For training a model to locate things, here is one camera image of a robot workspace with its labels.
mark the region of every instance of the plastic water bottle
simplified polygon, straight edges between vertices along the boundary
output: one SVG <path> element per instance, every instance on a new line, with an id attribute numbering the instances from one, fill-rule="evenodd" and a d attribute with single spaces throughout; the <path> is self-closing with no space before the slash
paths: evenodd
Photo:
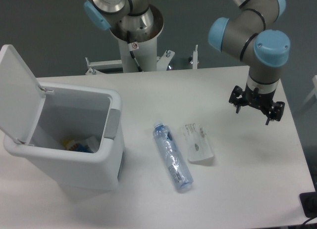
<path id="1" fill-rule="evenodd" d="M 176 189 L 180 190 L 189 186 L 193 182 L 193 177 L 181 153 L 178 151 L 169 127 L 164 126 L 162 122 L 155 123 L 153 137 Z"/>

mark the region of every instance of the bottle cap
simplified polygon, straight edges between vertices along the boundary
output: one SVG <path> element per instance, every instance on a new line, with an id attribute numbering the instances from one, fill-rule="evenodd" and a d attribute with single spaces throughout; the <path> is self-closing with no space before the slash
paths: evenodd
<path id="1" fill-rule="evenodd" d="M 154 123 L 154 128 L 160 126 L 160 125 L 163 125 L 163 123 L 161 121 L 157 121 Z"/>

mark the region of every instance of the light blue joint cap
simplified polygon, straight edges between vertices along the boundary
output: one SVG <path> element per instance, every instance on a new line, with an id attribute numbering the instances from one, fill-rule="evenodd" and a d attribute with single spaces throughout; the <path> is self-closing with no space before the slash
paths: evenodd
<path id="1" fill-rule="evenodd" d="M 87 0 L 84 3 L 84 9 L 89 19 L 101 30 L 107 30 L 111 25 L 107 20 L 97 11 L 97 9 Z"/>
<path id="2" fill-rule="evenodd" d="M 279 14 L 278 18 L 284 13 L 286 9 L 286 0 L 277 0 L 279 5 Z"/>
<path id="3" fill-rule="evenodd" d="M 211 46 L 221 52 L 222 39 L 226 29 L 228 18 L 217 19 L 209 30 L 208 42 Z"/>
<path id="4" fill-rule="evenodd" d="M 254 42 L 254 53 L 269 67 L 283 66 L 289 56 L 291 42 L 286 34 L 278 30 L 261 32 Z"/>

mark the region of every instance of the white trash bin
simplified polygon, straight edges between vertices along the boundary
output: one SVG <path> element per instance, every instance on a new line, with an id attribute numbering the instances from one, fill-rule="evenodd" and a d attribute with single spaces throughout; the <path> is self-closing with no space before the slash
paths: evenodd
<path id="1" fill-rule="evenodd" d="M 38 82 L 12 45 L 0 51 L 0 129 L 4 147 L 60 184 L 113 190 L 124 140 L 116 91 Z M 65 139 L 94 136 L 94 153 L 65 150 Z"/>

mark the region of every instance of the robotic arm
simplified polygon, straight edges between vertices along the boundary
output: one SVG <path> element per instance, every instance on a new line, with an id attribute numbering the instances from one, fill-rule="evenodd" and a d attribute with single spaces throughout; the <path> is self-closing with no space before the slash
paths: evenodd
<path id="1" fill-rule="evenodd" d="M 209 43 L 250 66 L 245 90 L 236 86 L 229 102 L 236 106 L 236 113 L 246 105 L 259 109 L 267 116 L 268 125 L 283 115 L 285 103 L 272 99 L 288 60 L 290 40 L 283 32 L 267 28 L 284 12 L 286 2 L 234 1 L 242 13 L 234 20 L 217 19 L 210 29 Z"/>
<path id="2" fill-rule="evenodd" d="M 123 72 L 156 71 L 163 16 L 149 0 L 92 0 L 84 9 L 98 28 L 110 29 L 118 40 Z"/>

